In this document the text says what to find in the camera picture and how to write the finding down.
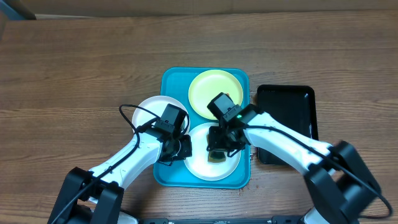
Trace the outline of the yellow green scrub sponge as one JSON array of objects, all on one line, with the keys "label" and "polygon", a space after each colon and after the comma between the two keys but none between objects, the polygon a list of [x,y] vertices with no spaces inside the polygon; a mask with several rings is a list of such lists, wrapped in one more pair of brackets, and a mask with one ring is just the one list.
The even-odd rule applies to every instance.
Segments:
[{"label": "yellow green scrub sponge", "polygon": [[210,151],[208,153],[208,162],[221,163],[226,161],[226,154],[224,151]]}]

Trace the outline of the white plate with ketchup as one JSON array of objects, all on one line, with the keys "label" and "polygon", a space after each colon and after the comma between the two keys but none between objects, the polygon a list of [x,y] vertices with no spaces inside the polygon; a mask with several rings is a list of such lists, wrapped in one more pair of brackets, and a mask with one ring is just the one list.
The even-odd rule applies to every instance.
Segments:
[{"label": "white plate with ketchup", "polygon": [[[169,96],[153,96],[144,100],[142,103],[139,104],[139,106],[161,117],[168,104],[179,107],[188,114],[187,109],[184,107],[184,105],[181,104],[181,102]],[[142,109],[137,108],[134,111],[131,123],[135,127],[138,127],[142,126],[143,124],[145,124],[146,122],[150,121],[153,118],[155,118],[154,115]],[[185,117],[182,127],[180,128],[180,131],[183,131],[183,134],[187,134],[189,128],[190,128],[190,118]],[[145,133],[155,136],[156,138],[161,138],[165,136],[165,134],[161,134],[160,131],[156,131],[154,128],[148,128],[145,131]]]}]

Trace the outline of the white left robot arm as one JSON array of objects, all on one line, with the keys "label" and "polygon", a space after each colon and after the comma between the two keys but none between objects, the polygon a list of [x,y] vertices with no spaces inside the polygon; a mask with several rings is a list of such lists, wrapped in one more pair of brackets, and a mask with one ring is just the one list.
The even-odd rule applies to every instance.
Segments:
[{"label": "white left robot arm", "polygon": [[171,165],[192,155],[190,136],[149,128],[106,162],[72,169],[63,182],[49,223],[136,223],[121,212],[124,191],[148,166]]}]

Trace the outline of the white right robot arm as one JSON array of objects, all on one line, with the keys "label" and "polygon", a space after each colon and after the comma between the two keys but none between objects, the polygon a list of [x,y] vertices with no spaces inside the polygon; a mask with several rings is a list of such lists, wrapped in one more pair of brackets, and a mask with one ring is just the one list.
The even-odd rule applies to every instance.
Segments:
[{"label": "white right robot arm", "polygon": [[210,103],[208,109],[219,121],[221,132],[210,139],[209,151],[230,154],[250,144],[265,149],[303,175],[313,208],[302,223],[357,223],[362,212],[379,198],[394,210],[353,145],[336,145],[308,138],[277,122],[257,106]]}]

